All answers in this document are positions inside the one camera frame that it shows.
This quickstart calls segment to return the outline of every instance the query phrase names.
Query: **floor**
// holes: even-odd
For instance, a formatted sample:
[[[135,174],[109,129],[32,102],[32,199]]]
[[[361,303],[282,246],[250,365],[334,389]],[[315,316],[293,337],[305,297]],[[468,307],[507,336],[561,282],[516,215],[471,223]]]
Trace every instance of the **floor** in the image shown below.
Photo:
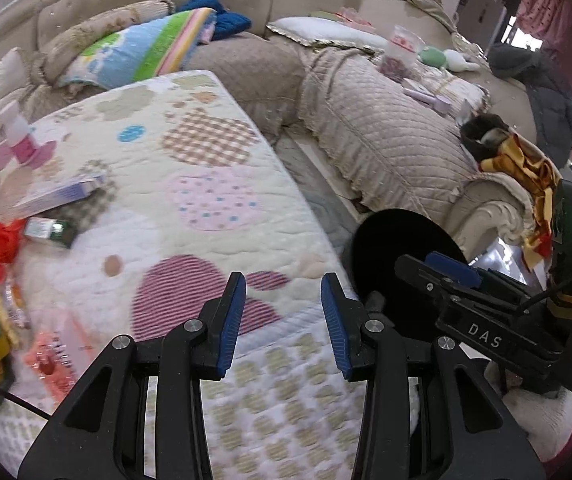
[[[367,216],[357,211],[352,200],[359,198],[359,194],[352,190],[351,185],[346,181],[339,170],[335,168],[325,152],[319,147],[309,130],[303,126],[295,126],[288,129],[288,135],[295,141],[297,146],[304,152],[312,164],[319,170],[328,185],[333,189],[336,196],[354,216],[357,222],[362,222]]]

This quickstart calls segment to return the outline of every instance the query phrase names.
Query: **small box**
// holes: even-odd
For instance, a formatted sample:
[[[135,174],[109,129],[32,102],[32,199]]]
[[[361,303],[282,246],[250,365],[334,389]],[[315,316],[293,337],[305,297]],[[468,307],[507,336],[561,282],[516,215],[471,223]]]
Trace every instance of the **small box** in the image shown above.
[[[105,175],[98,173],[72,178],[54,186],[45,186],[11,207],[6,216],[18,219],[28,218],[49,209],[87,198],[105,183]]]
[[[34,216],[29,218],[23,235],[34,242],[47,243],[69,249],[77,238],[77,228],[67,220]]]

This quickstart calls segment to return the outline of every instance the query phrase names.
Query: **black round disc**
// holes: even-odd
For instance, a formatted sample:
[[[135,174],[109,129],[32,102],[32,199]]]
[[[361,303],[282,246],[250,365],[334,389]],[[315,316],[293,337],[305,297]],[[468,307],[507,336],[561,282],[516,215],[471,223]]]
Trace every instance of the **black round disc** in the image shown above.
[[[342,261],[359,299],[377,290],[386,298],[384,314],[404,337],[433,341],[439,315],[428,296],[395,276],[402,254],[424,261],[432,251],[467,263],[458,245],[430,219],[405,209],[373,213],[357,229]]]

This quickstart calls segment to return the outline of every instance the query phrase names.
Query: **green plush toy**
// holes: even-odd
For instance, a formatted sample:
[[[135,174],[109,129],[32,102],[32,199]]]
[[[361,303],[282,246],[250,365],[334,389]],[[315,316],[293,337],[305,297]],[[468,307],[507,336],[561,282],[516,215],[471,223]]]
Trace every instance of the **green plush toy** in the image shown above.
[[[446,54],[435,46],[427,46],[423,49],[419,53],[419,60],[425,65],[434,66],[435,68],[441,68],[442,66],[448,65]]]

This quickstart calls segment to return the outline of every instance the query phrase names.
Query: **plush toy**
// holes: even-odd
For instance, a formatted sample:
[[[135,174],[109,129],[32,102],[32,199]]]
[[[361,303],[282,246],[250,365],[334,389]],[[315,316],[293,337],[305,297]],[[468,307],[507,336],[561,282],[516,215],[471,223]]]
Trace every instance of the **plush toy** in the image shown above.
[[[469,63],[460,52],[456,50],[444,50],[444,56],[448,60],[448,70],[451,72],[464,72],[464,70],[479,70],[477,63]]]
[[[479,70],[477,63],[469,63],[460,52],[456,50],[441,51],[434,46],[427,46],[419,53],[419,60],[428,66],[446,68],[451,72],[464,72],[464,70]]]
[[[419,53],[419,60],[428,66],[441,68],[448,64],[445,54],[434,46],[427,46]]]

